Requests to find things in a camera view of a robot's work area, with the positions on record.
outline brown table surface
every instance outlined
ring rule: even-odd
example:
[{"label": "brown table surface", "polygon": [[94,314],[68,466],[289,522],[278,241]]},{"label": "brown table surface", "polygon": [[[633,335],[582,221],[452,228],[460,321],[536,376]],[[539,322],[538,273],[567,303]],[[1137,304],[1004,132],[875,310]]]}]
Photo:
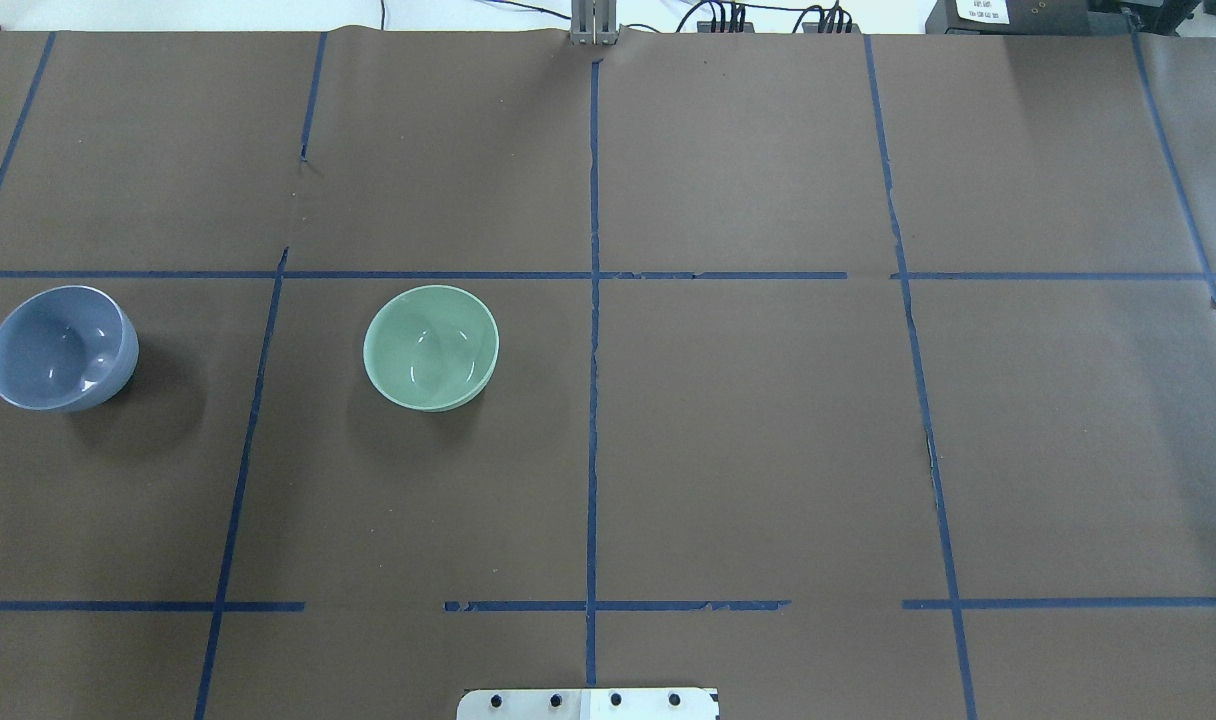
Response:
[{"label": "brown table surface", "polygon": [[0,718],[1216,718],[1216,40],[0,33],[0,320],[69,282],[141,359],[0,401]]}]

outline black cable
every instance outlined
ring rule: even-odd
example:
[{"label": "black cable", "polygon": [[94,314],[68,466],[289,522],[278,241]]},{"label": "black cable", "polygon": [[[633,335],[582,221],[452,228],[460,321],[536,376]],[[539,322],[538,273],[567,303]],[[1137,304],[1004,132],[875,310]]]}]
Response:
[{"label": "black cable", "polygon": [[489,5],[513,5],[517,9],[531,10],[535,13],[553,15],[557,18],[572,19],[568,15],[557,13],[552,9],[540,9],[536,5],[525,5],[523,2],[516,2],[516,0],[475,0],[475,2],[488,2]]},{"label": "black cable", "polygon": [[[831,5],[829,13],[827,15],[824,29],[818,28],[818,32],[826,32],[829,35],[844,32],[844,15],[848,15],[848,11],[840,6],[840,0],[835,0],[835,4]],[[848,17],[849,23],[851,23],[852,16],[848,15]]]},{"label": "black cable", "polygon": [[697,5],[692,5],[689,12],[683,13],[683,18],[680,19],[680,26],[675,28],[675,32],[685,32],[685,23],[692,17],[692,13],[698,12],[698,9],[703,5],[710,5],[710,29],[714,29],[714,10],[719,9],[719,24],[724,26],[727,19],[724,17],[724,4],[717,2],[717,0],[700,0]]},{"label": "black cable", "polygon": [[755,5],[753,2],[742,2],[741,5],[744,6],[744,9],[781,10],[781,12],[783,13],[799,13],[803,10],[803,9],[782,9],[781,5]]},{"label": "black cable", "polygon": [[799,28],[804,27],[804,18],[807,17],[807,13],[812,13],[814,10],[817,10],[817,16],[818,16],[817,24],[818,24],[818,27],[820,27],[820,24],[822,24],[823,22],[826,22],[826,9],[822,9],[822,6],[820,6],[820,5],[809,5],[807,9],[805,9],[803,13],[799,13],[799,19],[795,19],[795,27],[790,29],[790,34],[792,35],[794,35],[794,33],[799,32]]}]

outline bowl rim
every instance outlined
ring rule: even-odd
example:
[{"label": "bowl rim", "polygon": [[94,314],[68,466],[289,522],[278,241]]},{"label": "bowl rim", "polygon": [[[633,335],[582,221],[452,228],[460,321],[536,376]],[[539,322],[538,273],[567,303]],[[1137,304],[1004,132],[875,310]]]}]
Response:
[{"label": "bowl rim", "polygon": [[[474,304],[484,311],[484,316],[488,317],[488,324],[490,325],[490,327],[492,327],[492,337],[495,338],[496,342],[492,343],[492,356],[488,361],[488,369],[485,370],[484,373],[479,375],[479,379],[475,379],[474,383],[471,383],[471,388],[466,389],[466,392],[462,392],[461,395],[454,396],[454,399],[449,403],[443,403],[437,405],[412,405],[410,403],[399,400],[399,398],[390,395],[390,393],[381,388],[381,383],[375,377],[375,371],[372,370],[372,362],[370,361],[371,358],[370,348],[372,347],[371,343],[372,337],[375,337],[376,322],[378,322],[381,315],[388,311],[389,306],[396,304],[396,302],[399,300],[406,299],[407,296],[415,296],[415,293],[426,292],[429,289],[447,289],[461,293],[462,296],[466,296],[467,299],[473,300]],[[378,393],[381,393],[381,396],[387,398],[387,400],[389,400],[390,403],[396,404],[398,406],[401,407],[407,407],[407,410],[417,410],[421,411],[422,414],[434,414],[435,411],[452,410],[454,407],[466,405],[466,403],[469,401],[471,398],[479,395],[479,392],[492,378],[492,371],[497,369],[497,356],[500,354],[500,350],[502,350],[502,333],[500,333],[499,331],[497,319],[492,315],[492,310],[489,309],[489,306],[485,304],[484,300],[480,300],[479,297],[474,296],[474,293],[471,293],[469,291],[462,289],[457,286],[422,285],[413,288],[409,288],[399,293],[399,296],[392,297],[392,299],[385,302],[384,305],[381,305],[379,310],[376,311],[375,315],[372,315],[372,319],[368,322],[367,331],[365,331],[364,333],[364,372],[367,375],[368,382],[372,384],[372,387]]]},{"label": "bowl rim", "polygon": [[[73,291],[73,289],[80,289],[80,291],[85,289],[92,292],[94,296],[101,296],[102,300],[108,302],[109,305],[116,309],[116,315],[119,316],[119,347],[116,348],[116,362],[118,362],[119,359],[123,358],[124,345],[126,345],[128,343],[128,332],[124,332],[125,328],[128,327],[128,315],[124,314],[123,306],[119,306],[114,297],[109,297],[108,293],[88,285],[63,285],[58,287],[50,287],[45,291],[36,292],[34,296],[27,297],[27,299],[23,300],[22,304],[13,306],[13,310],[5,316],[2,322],[0,322],[0,333],[4,332],[5,327],[9,327],[9,324],[13,322],[15,316],[26,310],[30,304],[33,304],[33,302],[41,299],[41,297],[44,296],[51,296],[51,293],[54,292]],[[9,403],[9,405],[19,407],[22,410],[49,411],[49,410],[61,410],[61,407],[77,404],[79,400],[81,400],[83,396],[86,395],[88,392],[90,390],[77,389],[74,390],[73,395],[63,396],[58,403],[38,404],[38,405],[27,405],[24,403],[19,403],[15,400],[15,398],[10,396],[9,393],[5,393],[2,389],[0,389],[0,398],[2,398],[4,401]]]}]

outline blue tape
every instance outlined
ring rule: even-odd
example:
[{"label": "blue tape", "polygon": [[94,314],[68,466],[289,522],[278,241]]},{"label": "blue tape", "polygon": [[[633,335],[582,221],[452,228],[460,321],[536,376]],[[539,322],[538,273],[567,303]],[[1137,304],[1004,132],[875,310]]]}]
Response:
[{"label": "blue tape", "polygon": [[421,279],[421,281],[589,281],[590,272],[474,272],[474,270],[292,270],[286,279]]},{"label": "blue tape", "polygon": [[590,424],[586,466],[586,687],[595,687],[599,546],[599,63],[590,64]]},{"label": "blue tape", "polygon": [[243,493],[248,484],[248,462],[252,456],[252,438],[257,433],[257,416],[261,411],[261,388],[266,383],[266,360],[270,358],[270,339],[275,334],[275,319],[278,316],[278,296],[285,287],[285,265],[288,264],[288,249],[278,257],[275,269],[275,287],[270,293],[270,310],[266,313],[266,332],[261,337],[261,355],[257,359],[257,382],[252,387],[252,406],[248,410],[248,427],[243,434],[243,454],[240,457],[240,477],[233,484],[233,502],[230,506],[230,524],[225,531],[225,550],[221,552],[221,573],[216,583],[216,597],[212,601],[212,624],[209,642],[204,652],[204,671],[199,675],[199,692],[195,702],[195,720],[204,719],[207,696],[212,685],[212,664],[216,659],[216,646],[221,637],[221,615],[225,612],[225,594],[230,584],[230,566],[233,564],[233,541],[240,533],[240,514],[243,512]]},{"label": "blue tape", "polygon": [[0,270],[0,279],[274,279],[268,270]]},{"label": "blue tape", "polygon": [[[0,600],[0,612],[212,612],[212,602]],[[226,612],[305,612],[305,602],[227,602]]]},{"label": "blue tape", "polygon": [[1133,28],[1133,56],[1137,60],[1137,73],[1142,79],[1142,95],[1145,97],[1145,108],[1152,114],[1152,123],[1155,124],[1155,135],[1158,141],[1160,141],[1160,150],[1164,151],[1164,163],[1167,165],[1169,176],[1172,179],[1172,189],[1176,191],[1176,197],[1181,204],[1181,215],[1186,219],[1186,227],[1190,232],[1190,242],[1194,244],[1194,254],[1199,258],[1199,268],[1203,270],[1203,277],[1207,281],[1207,293],[1212,297],[1212,304],[1216,305],[1216,279],[1212,275],[1212,266],[1207,263],[1207,253],[1203,249],[1203,237],[1199,236],[1199,227],[1194,223],[1194,214],[1190,210],[1190,201],[1186,193],[1186,184],[1181,182],[1181,173],[1176,169],[1176,161],[1172,159],[1172,147],[1167,141],[1167,133],[1164,131],[1164,122],[1160,119],[1160,109],[1155,105],[1155,94],[1152,91],[1152,77],[1145,68],[1145,58],[1142,54],[1142,41],[1137,35],[1137,29]]},{"label": "blue tape", "polygon": [[0,612],[212,612],[212,602],[114,600],[0,600]]},{"label": "blue tape", "polygon": [[[599,600],[595,612],[777,612],[784,609],[788,600]],[[580,600],[484,600],[445,602],[444,612],[582,612],[586,603]]]},{"label": "blue tape", "polygon": [[0,191],[4,190],[4,179],[9,175],[9,165],[13,164],[13,153],[17,152],[17,142],[22,140],[22,128],[26,126],[26,118],[29,117],[30,106],[35,103],[35,95],[40,90],[40,80],[44,79],[44,69],[47,68],[47,60],[52,55],[54,43],[56,43],[56,33],[50,32],[47,40],[44,43],[44,54],[40,55],[40,64],[35,68],[35,77],[30,79],[29,91],[26,92],[26,101],[22,102],[22,111],[17,114],[13,136],[9,139],[9,148],[4,151],[4,161],[0,161]]},{"label": "blue tape", "polygon": [[946,493],[941,486],[941,468],[938,467],[938,438],[933,432],[931,407],[928,405],[928,383],[924,379],[923,356],[919,353],[919,332],[914,328],[914,308],[910,297],[910,270],[906,266],[906,252],[901,240],[901,223],[897,219],[896,206],[893,204],[893,163],[888,158],[888,140],[883,126],[883,108],[879,102],[879,81],[874,67],[874,46],[869,35],[865,40],[865,68],[869,77],[869,101],[874,106],[874,129],[879,140],[879,161],[883,168],[883,190],[888,203],[888,221],[893,225],[897,254],[897,272],[901,279],[901,302],[906,315],[906,332],[910,334],[910,356],[914,365],[914,387],[919,392],[919,415],[923,418],[924,438],[928,443],[928,465],[931,469],[933,496],[938,501],[938,535],[941,538],[942,562],[946,566],[946,589],[955,603],[951,619],[955,620],[955,653],[959,657],[959,681],[964,691],[964,710],[969,720],[976,720],[976,701],[973,693],[973,670],[968,660],[968,639],[964,634],[964,612],[959,608],[959,580],[955,574],[955,551],[950,541],[950,521],[946,516]]},{"label": "blue tape", "polygon": [[[1199,272],[908,272],[913,281],[1126,281],[1176,282],[1203,281]],[[893,281],[901,272],[890,275]]]},{"label": "blue tape", "polygon": [[221,612],[305,612],[305,602],[227,602]]},{"label": "blue tape", "polygon": [[846,272],[603,272],[606,281],[846,281]]},{"label": "blue tape", "polygon": [[788,600],[606,600],[599,601],[603,612],[777,612],[784,609]]},{"label": "blue tape", "polygon": [[319,97],[319,77],[323,72],[323,47],[326,46],[328,46],[328,32],[321,32],[319,33],[319,46],[315,49],[315,74],[310,78],[306,119],[302,123],[302,163],[306,161],[306,147],[310,146],[310,126],[315,123],[315,100]]},{"label": "blue tape", "polygon": [[541,601],[541,600],[483,600],[445,602],[444,612],[585,612],[586,603],[580,600]]},{"label": "blue tape", "polygon": [[[1216,597],[992,597],[957,601],[964,611],[1077,611],[1121,607],[1216,607]],[[950,600],[905,600],[902,611],[951,611]]]}]

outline white label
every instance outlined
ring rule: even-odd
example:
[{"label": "white label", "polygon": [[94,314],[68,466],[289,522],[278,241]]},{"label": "white label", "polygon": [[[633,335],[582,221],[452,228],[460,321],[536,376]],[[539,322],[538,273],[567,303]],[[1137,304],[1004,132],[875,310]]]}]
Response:
[{"label": "white label", "polygon": [[1007,0],[955,0],[955,9],[959,10],[961,18],[974,23],[1009,24]]}]

